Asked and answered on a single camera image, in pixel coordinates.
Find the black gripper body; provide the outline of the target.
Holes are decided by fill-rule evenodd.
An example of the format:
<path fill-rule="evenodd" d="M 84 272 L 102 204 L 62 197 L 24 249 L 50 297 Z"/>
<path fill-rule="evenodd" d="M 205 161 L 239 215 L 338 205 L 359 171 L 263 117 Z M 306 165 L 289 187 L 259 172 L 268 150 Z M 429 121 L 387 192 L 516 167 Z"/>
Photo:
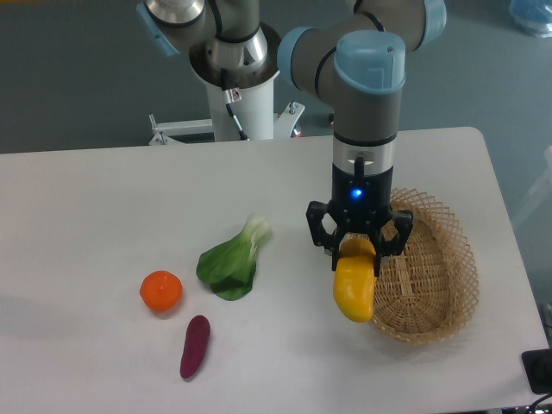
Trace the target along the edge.
<path fill-rule="evenodd" d="M 327 213 L 336 223 L 328 235 L 335 241 L 346 233 L 367 235 L 379 242 L 381 229 L 391 220 L 391 184 L 393 167 L 384 172 L 357 179 L 332 165 L 331 198 Z"/>

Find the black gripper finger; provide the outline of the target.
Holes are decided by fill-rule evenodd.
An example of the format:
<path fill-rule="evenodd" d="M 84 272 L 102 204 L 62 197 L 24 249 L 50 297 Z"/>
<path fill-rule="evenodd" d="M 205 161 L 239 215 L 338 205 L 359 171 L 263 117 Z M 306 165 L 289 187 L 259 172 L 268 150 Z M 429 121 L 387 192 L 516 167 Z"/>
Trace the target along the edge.
<path fill-rule="evenodd" d="M 336 228 L 333 233 L 328 233 L 323 225 L 323 218 L 329 215 L 336 223 Z M 342 208 L 334 201 L 328 203 L 319 201 L 310 201 L 306 211 L 306 219 L 309 225 L 310 234 L 313 243 L 317 247 L 324 247 L 331 256 L 331 269 L 337 268 L 339 260 L 339 246 L 345 236 L 344 215 Z"/>
<path fill-rule="evenodd" d="M 391 239 L 386 239 L 383 228 L 392 223 L 395 230 Z M 380 276 L 382 260 L 400 255 L 411 235 L 414 226 L 414 214 L 411 210 L 386 209 L 381 211 L 373 223 L 375 233 L 372 243 L 375 248 L 374 274 Z"/>

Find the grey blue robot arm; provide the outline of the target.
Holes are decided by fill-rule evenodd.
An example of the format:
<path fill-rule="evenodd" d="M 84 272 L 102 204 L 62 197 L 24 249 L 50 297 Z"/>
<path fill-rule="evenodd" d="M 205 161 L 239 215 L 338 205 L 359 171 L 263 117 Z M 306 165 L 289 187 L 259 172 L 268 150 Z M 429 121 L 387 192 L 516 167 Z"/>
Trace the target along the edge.
<path fill-rule="evenodd" d="M 297 113 L 276 114 L 286 79 L 333 111 L 332 192 L 306 212 L 313 242 L 333 258 L 364 235 L 377 259 L 401 254 L 413 227 L 390 205 L 405 56 L 438 37 L 442 1 L 355 1 L 349 19 L 277 34 L 256 1 L 141 1 L 137 11 L 166 54 L 184 53 L 204 83 L 217 141 L 288 138 Z"/>

